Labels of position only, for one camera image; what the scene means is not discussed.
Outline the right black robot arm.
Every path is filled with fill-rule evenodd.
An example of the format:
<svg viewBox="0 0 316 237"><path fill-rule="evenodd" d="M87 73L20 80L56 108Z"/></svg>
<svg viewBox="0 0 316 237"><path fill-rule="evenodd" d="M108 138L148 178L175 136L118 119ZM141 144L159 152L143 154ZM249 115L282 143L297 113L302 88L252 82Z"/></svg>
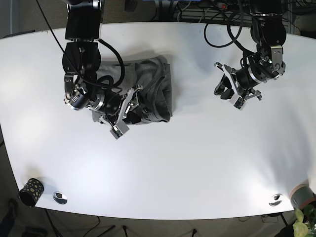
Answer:
<svg viewBox="0 0 316 237"><path fill-rule="evenodd" d="M87 108L98 114L99 123L111 126L111 134L120 138L128 130L126 119L132 118L132 110L138 105L141 85L130 87L122 93L125 67L120 54L100 38L104 1L67 0L68 21L62 48L62 65L65 72L64 102L73 110ZM109 76L97 78L101 64L98 45L107 47L116 57L120 66L118 81Z"/></svg>

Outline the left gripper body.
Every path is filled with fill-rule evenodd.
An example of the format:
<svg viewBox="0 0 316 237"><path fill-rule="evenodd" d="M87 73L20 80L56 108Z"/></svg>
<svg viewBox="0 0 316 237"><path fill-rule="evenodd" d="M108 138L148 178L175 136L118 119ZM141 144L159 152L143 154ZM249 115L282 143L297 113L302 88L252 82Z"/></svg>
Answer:
<svg viewBox="0 0 316 237"><path fill-rule="evenodd" d="M229 79L232 89L234 90L234 95L229 102L235 108L242 110L246 102L251 98L262 100L261 92L254 89L261 81L255 78L249 66L243 66L239 70L219 62L216 62L214 66L220 69L223 72L223 76Z"/></svg>

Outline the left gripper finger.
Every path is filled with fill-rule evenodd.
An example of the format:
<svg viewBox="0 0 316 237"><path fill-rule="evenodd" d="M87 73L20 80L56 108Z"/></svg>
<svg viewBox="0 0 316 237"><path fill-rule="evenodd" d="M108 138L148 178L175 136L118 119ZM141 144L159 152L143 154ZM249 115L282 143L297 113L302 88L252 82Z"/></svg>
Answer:
<svg viewBox="0 0 316 237"><path fill-rule="evenodd" d="M220 99L222 100L230 100L234 95L232 85L226 76L222 76L220 82L215 87L214 95L220 96Z"/></svg>

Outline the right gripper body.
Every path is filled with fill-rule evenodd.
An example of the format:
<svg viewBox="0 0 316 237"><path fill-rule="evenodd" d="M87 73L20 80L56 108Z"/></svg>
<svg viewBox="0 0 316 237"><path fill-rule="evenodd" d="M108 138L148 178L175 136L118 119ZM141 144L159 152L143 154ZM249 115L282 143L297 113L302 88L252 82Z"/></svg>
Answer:
<svg viewBox="0 0 316 237"><path fill-rule="evenodd" d="M138 92L142 89L141 85L136 85L125 95L116 93L101 110L98 121L111 127L110 133L115 139L120 138L129 130L129 124L140 123L134 122L132 111L139 106Z"/></svg>

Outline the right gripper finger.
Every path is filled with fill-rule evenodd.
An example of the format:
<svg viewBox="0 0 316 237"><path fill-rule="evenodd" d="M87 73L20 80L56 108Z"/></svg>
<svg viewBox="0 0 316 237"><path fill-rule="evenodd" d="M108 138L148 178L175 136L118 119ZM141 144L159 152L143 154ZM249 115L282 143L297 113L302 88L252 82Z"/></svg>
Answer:
<svg viewBox="0 0 316 237"><path fill-rule="evenodd" d="M151 122L152 111L145 104L140 104L132 112L134 122Z"/></svg>

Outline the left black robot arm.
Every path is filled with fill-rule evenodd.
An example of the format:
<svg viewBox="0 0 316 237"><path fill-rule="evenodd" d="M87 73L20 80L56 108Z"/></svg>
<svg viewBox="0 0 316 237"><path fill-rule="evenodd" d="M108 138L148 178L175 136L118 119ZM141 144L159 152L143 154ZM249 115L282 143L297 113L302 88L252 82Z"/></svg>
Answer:
<svg viewBox="0 0 316 237"><path fill-rule="evenodd" d="M251 0L249 9L245 10L238 1L240 27L243 27L244 14L252 18L251 37L256 43L256 52L246 49L237 35L231 31L231 22L237 15L233 12L228 18L227 32L231 41L222 47L235 44L242 51L241 68L234 69L226 64L215 63L215 67L223 72L223 76L215 87L214 94L242 110L246 101L251 98L262 99L261 92L255 87L270 80L276 80L285 73L283 61L283 45L286 41L286 29L282 22L282 2L279 0Z"/></svg>

